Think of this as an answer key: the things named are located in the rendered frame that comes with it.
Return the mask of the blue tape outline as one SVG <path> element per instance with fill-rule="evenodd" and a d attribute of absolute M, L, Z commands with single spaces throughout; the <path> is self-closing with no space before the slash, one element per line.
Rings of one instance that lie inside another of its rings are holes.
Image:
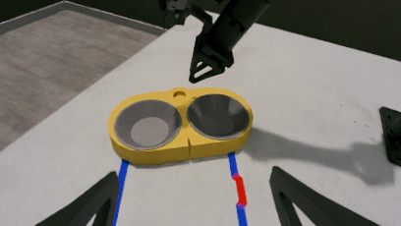
<path fill-rule="evenodd" d="M 247 197 L 246 197 L 243 178 L 241 176 L 239 176 L 239 174 L 238 174 L 235 152 L 232 151 L 232 152 L 228 153 L 228 158 L 229 158 L 231 177 L 233 180 L 236 181 L 238 198 L 239 198 L 238 202 L 236 203 L 239 226 L 248 226 L 246 212 L 245 212 L 245 206 L 247 205 Z M 127 175 L 127 171 L 128 171 L 128 166 L 129 166 L 129 161 L 122 159 L 120 171 L 119 171 L 119 175 L 118 175 L 118 179 L 120 182 L 120 193 L 119 193 L 119 197 L 118 197 L 115 217 L 114 217 L 112 226 L 116 226 L 121 198 L 122 198 L 122 193 L 124 190 L 126 175 Z"/>

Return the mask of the grey metal bowl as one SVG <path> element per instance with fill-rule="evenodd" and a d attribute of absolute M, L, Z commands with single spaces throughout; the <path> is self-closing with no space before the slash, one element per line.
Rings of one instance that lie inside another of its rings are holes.
<path fill-rule="evenodd" d="M 192 101 L 187 119 L 197 133 L 218 141 L 240 136 L 250 122 L 249 113 L 240 101 L 219 93 L 205 94 Z"/>
<path fill-rule="evenodd" d="M 117 115 L 114 133 L 128 148 L 152 150 L 173 141 L 181 126 L 181 115 L 172 104 L 159 99 L 145 99 L 128 105 Z"/>

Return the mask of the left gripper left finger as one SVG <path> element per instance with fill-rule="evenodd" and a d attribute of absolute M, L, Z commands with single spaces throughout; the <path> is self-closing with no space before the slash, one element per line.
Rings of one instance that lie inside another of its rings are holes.
<path fill-rule="evenodd" d="M 120 183 L 117 172 L 111 171 L 72 202 L 34 226 L 112 226 Z"/>

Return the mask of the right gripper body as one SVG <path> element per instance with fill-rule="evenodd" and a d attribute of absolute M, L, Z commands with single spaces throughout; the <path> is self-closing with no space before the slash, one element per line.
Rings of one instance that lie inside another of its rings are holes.
<path fill-rule="evenodd" d="M 212 16 L 193 4 L 192 0 L 170 0 L 167 9 L 169 7 L 174 8 L 175 13 L 190 14 L 203 23 L 196 48 L 200 57 L 228 69 L 234 64 L 232 48 L 249 28 L 242 27 L 237 21 L 232 25 L 230 21 L 233 17 L 225 7 L 213 24 Z"/>

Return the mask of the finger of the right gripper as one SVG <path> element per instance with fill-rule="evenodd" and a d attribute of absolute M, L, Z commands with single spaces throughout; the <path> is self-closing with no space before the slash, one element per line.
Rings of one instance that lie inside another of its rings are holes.
<path fill-rule="evenodd" d="M 193 50 L 193 55 L 192 55 L 192 60 L 191 60 L 191 65 L 190 65 L 190 70 L 189 70 L 189 71 L 191 71 L 191 66 L 192 66 L 192 62 L 193 62 L 193 57 L 194 57 L 195 49 L 197 48 L 197 37 L 198 37 L 198 36 L 196 36 L 195 45 L 194 45 L 194 50 Z M 196 73 L 199 72 L 200 70 L 204 69 L 205 67 L 207 67 L 206 64 L 201 63 L 200 65 L 197 66 L 197 68 L 196 68 Z"/>
<path fill-rule="evenodd" d="M 195 72 L 196 72 L 196 68 L 199 62 L 202 62 L 204 64 L 206 64 L 206 66 L 210 67 L 211 70 L 203 73 L 202 75 L 198 76 L 195 78 Z M 200 55 L 198 55 L 196 53 L 196 49 L 195 49 L 195 53 L 194 53 L 194 57 L 193 57 L 193 62 L 192 62 L 192 66 L 191 66 L 191 71 L 189 74 L 189 79 L 188 81 L 192 84 L 198 83 L 204 79 L 213 77 L 213 76 L 217 76 L 220 74 L 223 74 L 225 72 L 225 68 L 220 66 L 219 64 L 217 64 L 216 66 L 213 65 L 212 63 L 208 62 L 207 60 L 203 59 Z"/>

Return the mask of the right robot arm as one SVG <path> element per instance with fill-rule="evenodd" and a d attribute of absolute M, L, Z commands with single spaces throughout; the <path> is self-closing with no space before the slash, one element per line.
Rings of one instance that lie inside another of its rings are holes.
<path fill-rule="evenodd" d="M 232 25 L 237 21 L 242 27 L 250 28 L 269 4 L 268 0 L 229 0 L 225 8 L 233 17 L 230 21 Z M 166 8 L 159 9 L 160 21 L 163 24 L 171 23 L 167 25 L 183 26 L 186 14 L 175 13 L 174 8 Z M 401 166 L 401 112 L 382 106 L 379 114 L 388 160 Z"/>

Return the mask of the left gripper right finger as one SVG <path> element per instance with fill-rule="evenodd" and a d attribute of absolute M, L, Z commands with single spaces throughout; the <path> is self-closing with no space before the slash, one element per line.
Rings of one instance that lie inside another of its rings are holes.
<path fill-rule="evenodd" d="M 316 192 L 279 166 L 272 167 L 269 185 L 281 226 L 303 226 L 293 203 L 315 226 L 380 226 Z"/>

